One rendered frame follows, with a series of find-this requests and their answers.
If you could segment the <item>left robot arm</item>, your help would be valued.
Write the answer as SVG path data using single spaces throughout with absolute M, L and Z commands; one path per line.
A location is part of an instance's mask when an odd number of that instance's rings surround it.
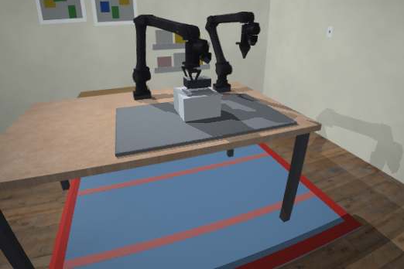
M 228 83 L 227 75 L 232 73 L 232 66 L 229 64 L 229 61 L 226 61 L 226 59 L 224 58 L 221 44 L 217 35 L 216 26 L 218 26 L 219 23 L 228 23 L 237 21 L 239 21 L 240 23 L 253 22 L 241 26 L 241 33 L 250 34 L 250 35 L 241 34 L 241 43 L 249 43 L 249 45 L 254 46 L 258 41 L 258 36 L 255 35 L 258 35 L 260 33 L 260 27 L 259 23 L 254 22 L 255 19 L 253 12 L 237 12 L 227 15 L 210 15 L 209 17 L 207 17 L 207 24 L 205 26 L 205 29 L 208 31 L 209 36 L 211 38 L 211 43 L 217 61 L 217 63 L 215 63 L 217 80 L 216 83 L 213 83 L 213 86 L 216 88 L 230 87 L 231 85 L 229 85 Z

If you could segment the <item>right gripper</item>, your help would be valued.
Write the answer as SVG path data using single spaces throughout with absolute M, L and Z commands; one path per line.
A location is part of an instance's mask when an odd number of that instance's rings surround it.
M 197 81 L 197 78 L 200 75 L 201 70 L 191 69 L 191 68 L 200 67 L 200 64 L 193 64 L 193 54 L 195 54 L 195 53 L 187 53 L 187 54 L 185 53 L 186 62 L 183 62 L 185 64 L 185 68 L 184 68 L 184 66 L 182 66 L 181 68 L 182 68 L 182 70 L 183 70 L 186 77 L 187 77 L 187 73 L 186 73 L 185 70 L 187 70 L 187 72 L 189 73 L 189 77 L 191 79 L 192 84 L 195 84 L 196 81 Z M 193 78 L 192 78 L 192 73 L 197 73 L 194 81 L 193 81 Z

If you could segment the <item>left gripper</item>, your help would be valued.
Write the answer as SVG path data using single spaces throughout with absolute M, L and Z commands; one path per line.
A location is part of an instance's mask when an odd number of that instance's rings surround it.
M 248 35 L 248 34 L 242 33 L 242 35 Z M 236 45 L 238 45 L 238 44 L 239 44 L 239 48 L 241 50 L 243 59 L 245 59 L 245 57 L 246 57 L 248 51 L 251 49 L 251 47 L 250 47 L 249 43 L 236 43 Z M 244 48 L 242 49 L 241 47 L 244 47 Z

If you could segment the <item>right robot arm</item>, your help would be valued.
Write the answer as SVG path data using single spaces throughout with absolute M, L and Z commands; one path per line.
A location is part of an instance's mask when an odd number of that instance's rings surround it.
M 136 67 L 132 74 L 132 78 L 136 83 L 136 91 L 133 91 L 135 94 L 134 97 L 151 94 L 151 91 L 145 85 L 146 81 L 151 79 L 149 67 L 146 67 L 147 26 L 176 33 L 183 37 L 183 40 L 188 40 L 185 42 L 185 52 L 195 53 L 193 54 L 193 64 L 199 64 L 200 60 L 205 61 L 207 64 L 211 61 L 211 53 L 208 52 L 209 46 L 207 40 L 199 39 L 200 30 L 197 26 L 158 18 L 154 15 L 139 15 L 139 17 L 137 16 L 133 19 L 133 22 L 136 29 Z

